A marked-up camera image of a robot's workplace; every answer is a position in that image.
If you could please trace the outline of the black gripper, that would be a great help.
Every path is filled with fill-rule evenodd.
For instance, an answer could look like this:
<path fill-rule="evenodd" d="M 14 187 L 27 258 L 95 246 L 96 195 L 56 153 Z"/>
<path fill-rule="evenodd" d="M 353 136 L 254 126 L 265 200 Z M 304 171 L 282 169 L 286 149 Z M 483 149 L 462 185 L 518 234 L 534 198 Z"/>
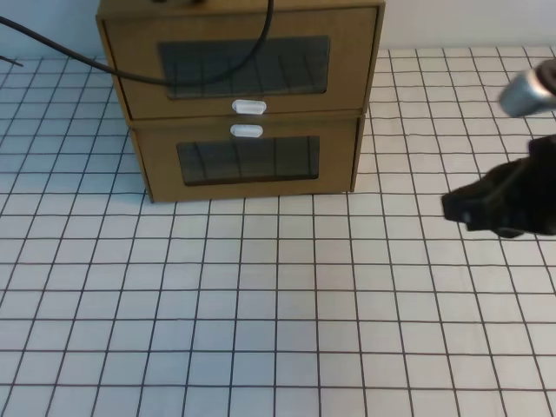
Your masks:
<path fill-rule="evenodd" d="M 446 220 L 502 238 L 555 234 L 555 136 L 528 143 L 528 156 L 490 169 L 441 197 Z"/>

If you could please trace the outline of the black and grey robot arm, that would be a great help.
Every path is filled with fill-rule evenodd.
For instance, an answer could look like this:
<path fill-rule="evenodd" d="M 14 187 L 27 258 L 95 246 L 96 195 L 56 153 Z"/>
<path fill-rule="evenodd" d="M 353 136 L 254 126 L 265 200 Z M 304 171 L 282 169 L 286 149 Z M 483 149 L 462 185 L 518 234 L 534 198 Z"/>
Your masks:
<path fill-rule="evenodd" d="M 510 117 L 555 110 L 555 61 L 517 75 L 500 93 Z M 513 239 L 555 234 L 555 136 L 532 139 L 528 156 L 490 169 L 477 182 L 441 197 L 444 218 L 468 231 Z"/>

